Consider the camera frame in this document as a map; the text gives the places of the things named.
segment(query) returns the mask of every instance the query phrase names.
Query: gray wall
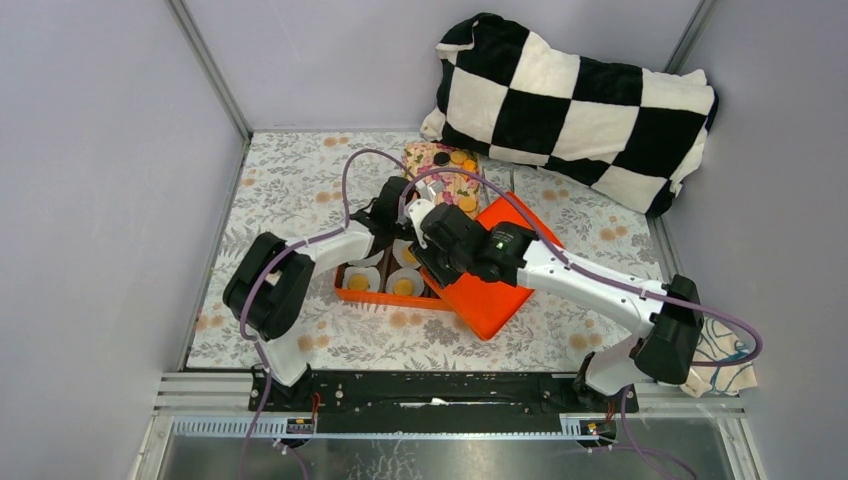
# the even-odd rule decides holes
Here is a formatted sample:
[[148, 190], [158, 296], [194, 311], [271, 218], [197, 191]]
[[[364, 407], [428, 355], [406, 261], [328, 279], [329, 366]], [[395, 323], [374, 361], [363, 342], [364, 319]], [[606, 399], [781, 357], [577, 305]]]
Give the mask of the gray wall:
[[668, 213], [701, 298], [766, 340], [745, 405], [770, 480], [845, 478], [848, 3], [725, 1], [689, 59], [722, 95]]
[[124, 478], [240, 140], [165, 2], [0, 9], [0, 470]]
[[665, 66], [698, 0], [188, 0], [256, 129], [415, 128], [435, 106], [434, 47], [481, 11], [554, 48]]

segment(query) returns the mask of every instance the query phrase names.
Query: yellow disc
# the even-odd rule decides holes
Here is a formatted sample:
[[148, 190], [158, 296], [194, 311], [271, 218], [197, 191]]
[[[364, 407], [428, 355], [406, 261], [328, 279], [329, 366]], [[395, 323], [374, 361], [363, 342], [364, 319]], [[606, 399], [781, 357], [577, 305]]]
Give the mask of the yellow disc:
[[463, 152], [462, 150], [456, 150], [451, 152], [451, 163], [454, 165], [462, 165], [463, 162], [468, 160], [468, 154]]
[[368, 290], [368, 277], [361, 273], [354, 273], [350, 276], [350, 280], [347, 282], [348, 290], [356, 290], [358, 292], [364, 292]]
[[477, 210], [477, 200], [471, 197], [462, 197], [459, 199], [459, 209], [465, 213]]
[[397, 282], [395, 282], [395, 287], [392, 289], [395, 292], [395, 295], [412, 295], [412, 289], [414, 285], [412, 284], [412, 280], [408, 278], [401, 278]]
[[466, 160], [462, 162], [462, 169], [468, 172], [476, 173], [477, 162], [475, 162], [474, 160]]
[[418, 264], [418, 259], [415, 258], [414, 255], [412, 255], [412, 253], [409, 251], [408, 246], [403, 247], [403, 250], [401, 250], [400, 255], [403, 257], [404, 260], [407, 261], [407, 263], [410, 263], [410, 264], [413, 264], [413, 265]]

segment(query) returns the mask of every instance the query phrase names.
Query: floral table surface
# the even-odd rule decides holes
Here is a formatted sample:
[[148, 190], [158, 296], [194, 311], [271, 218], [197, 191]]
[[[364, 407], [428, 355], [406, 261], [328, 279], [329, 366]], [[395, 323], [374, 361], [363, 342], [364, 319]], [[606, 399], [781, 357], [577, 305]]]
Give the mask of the floral table surface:
[[[304, 236], [342, 219], [341, 171], [360, 148], [400, 158], [417, 132], [257, 133], [247, 156], [188, 367], [258, 363], [221, 295], [254, 238], [271, 231]], [[484, 175], [513, 191], [577, 255], [634, 275], [660, 278], [645, 217], [565, 177], [484, 159]], [[352, 208], [367, 204], [397, 167], [372, 154], [351, 169]], [[496, 198], [482, 192], [483, 203]], [[594, 349], [627, 332], [561, 298], [536, 292], [506, 326], [483, 342], [452, 313], [341, 302], [333, 272], [313, 279], [293, 334], [315, 368], [574, 371]]]

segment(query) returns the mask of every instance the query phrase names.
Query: black and white pillow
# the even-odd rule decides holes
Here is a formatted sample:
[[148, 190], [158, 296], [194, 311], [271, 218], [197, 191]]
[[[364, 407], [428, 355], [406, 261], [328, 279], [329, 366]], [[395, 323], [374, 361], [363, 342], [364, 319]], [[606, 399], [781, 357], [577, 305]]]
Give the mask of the black and white pillow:
[[431, 140], [568, 175], [648, 215], [701, 163], [718, 105], [702, 70], [569, 55], [492, 14], [456, 25], [436, 51], [442, 82], [421, 127]]

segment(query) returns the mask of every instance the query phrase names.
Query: orange lid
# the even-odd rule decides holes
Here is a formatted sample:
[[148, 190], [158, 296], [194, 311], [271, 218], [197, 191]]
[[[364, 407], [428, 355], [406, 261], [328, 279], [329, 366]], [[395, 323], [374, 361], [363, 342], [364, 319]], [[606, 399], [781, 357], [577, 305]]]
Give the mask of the orange lid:
[[[519, 205], [530, 212], [521, 200], [512, 193], [507, 193]], [[532, 212], [533, 220], [542, 227], [545, 237], [558, 246], [562, 244], [556, 236]], [[498, 198], [488, 208], [477, 216], [484, 227], [491, 229], [500, 222], [512, 222], [522, 227], [530, 228], [530, 224], [506, 200]], [[471, 330], [481, 340], [489, 340], [509, 321], [530, 297], [533, 290], [524, 287], [513, 287], [505, 283], [486, 283], [477, 277], [463, 274], [455, 283], [446, 288], [439, 285], [422, 269], [422, 276], [427, 285], [459, 315]]]

